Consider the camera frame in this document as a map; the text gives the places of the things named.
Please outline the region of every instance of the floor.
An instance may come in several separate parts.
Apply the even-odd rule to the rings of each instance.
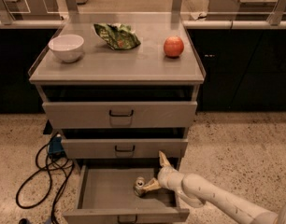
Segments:
[[[144,0],[90,0],[79,6],[82,12],[143,10]],[[169,0],[148,0],[145,11],[169,11]],[[183,0],[182,11],[205,10],[208,0]],[[35,157],[50,137],[43,134],[44,114],[0,115],[0,224],[49,223],[53,197],[39,207],[20,209],[15,203],[22,182],[36,171]],[[216,186],[278,212],[286,204],[286,113],[204,113],[194,117],[189,131],[189,145],[180,170],[197,173]],[[63,176],[55,175],[52,193],[60,187]],[[56,208],[60,223],[62,213],[74,208],[79,173],[71,175],[64,197]],[[49,186],[46,174],[34,178],[20,196],[24,204],[40,200]],[[210,203],[190,208],[188,224],[235,223]]]

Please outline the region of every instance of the cable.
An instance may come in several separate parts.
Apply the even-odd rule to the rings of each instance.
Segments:
[[[64,193],[64,190],[66,188],[66,184],[68,182],[68,179],[69,177],[71,176],[72,174],[72,171],[74,169],[74,163],[69,160],[68,158],[66,157],[57,157],[56,159],[50,159],[50,163],[49,163],[49,155],[48,155],[48,152],[46,154],[46,158],[45,158],[45,165],[44,166],[40,166],[39,165],[39,156],[40,156],[40,153],[42,152],[42,150],[44,149],[47,149],[47,147],[50,145],[50,142],[52,141],[52,139],[55,137],[55,135],[50,139],[50,141],[44,145],[36,154],[36,167],[38,168],[38,170],[36,172],[34,172],[32,175],[30,175],[20,186],[20,188],[18,189],[17,193],[16,193],[16,204],[22,208],[22,209],[32,209],[34,207],[37,207],[39,206],[40,204],[42,204],[50,195],[50,192],[51,192],[51,189],[52,189],[52,176],[51,176],[51,172],[54,172],[54,171],[58,171],[58,170],[61,170],[63,173],[64,173],[64,182],[63,184],[61,185],[61,187],[59,188],[59,190],[57,191],[56,193],[56,196],[53,200],[53,203],[52,203],[52,208],[51,208],[51,213],[50,213],[50,220],[51,220],[51,223],[53,224],[59,224],[59,222],[57,221],[57,218],[55,216],[55,207],[56,207],[56,204],[58,203],[58,201],[60,200],[61,196],[63,195]],[[59,164],[57,161],[62,161],[64,160],[64,164]],[[48,176],[49,176],[49,188],[48,188],[48,191],[47,193],[44,195],[44,197],[38,201],[37,203],[34,203],[32,205],[22,205],[19,201],[19,197],[20,197],[20,193],[21,191],[23,190],[24,186],[30,182],[36,175],[38,175],[39,173],[41,172],[47,172]]]

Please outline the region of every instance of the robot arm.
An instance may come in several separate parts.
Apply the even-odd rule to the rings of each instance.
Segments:
[[[240,224],[286,224],[286,205],[278,215],[214,186],[200,175],[180,173],[161,151],[160,164],[162,169],[158,179],[153,178],[148,184],[143,182],[141,186],[135,183],[136,195],[142,196],[147,191],[165,188],[175,191],[192,207],[202,207],[208,201]]]

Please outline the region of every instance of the drawer handle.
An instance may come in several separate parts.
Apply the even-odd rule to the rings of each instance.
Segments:
[[[112,110],[110,110],[110,111],[108,112],[108,114],[109,114],[111,117],[132,117],[132,116],[134,115],[134,110],[132,109],[131,113],[126,114],[126,115],[115,115],[115,114],[113,114],[113,111],[112,111]]]
[[[118,149],[117,146],[115,146],[115,152],[118,152],[118,153],[134,153],[135,151],[135,146],[132,147],[132,149]]]
[[[135,224],[137,222],[137,215],[135,216],[135,220],[134,221],[121,221],[120,216],[117,216],[117,222],[119,224]]]

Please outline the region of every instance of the closed drawer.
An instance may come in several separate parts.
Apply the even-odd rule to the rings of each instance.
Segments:
[[[182,158],[187,139],[63,139],[69,159],[158,158],[159,150],[167,157]]]
[[[158,189],[143,198],[133,192],[139,176],[147,181],[157,176],[158,165],[144,161],[120,167],[84,165],[81,170],[79,193],[75,209],[64,213],[69,224],[171,223],[183,222],[188,209],[178,207],[173,191]]]
[[[190,127],[197,102],[44,103],[54,129]]]

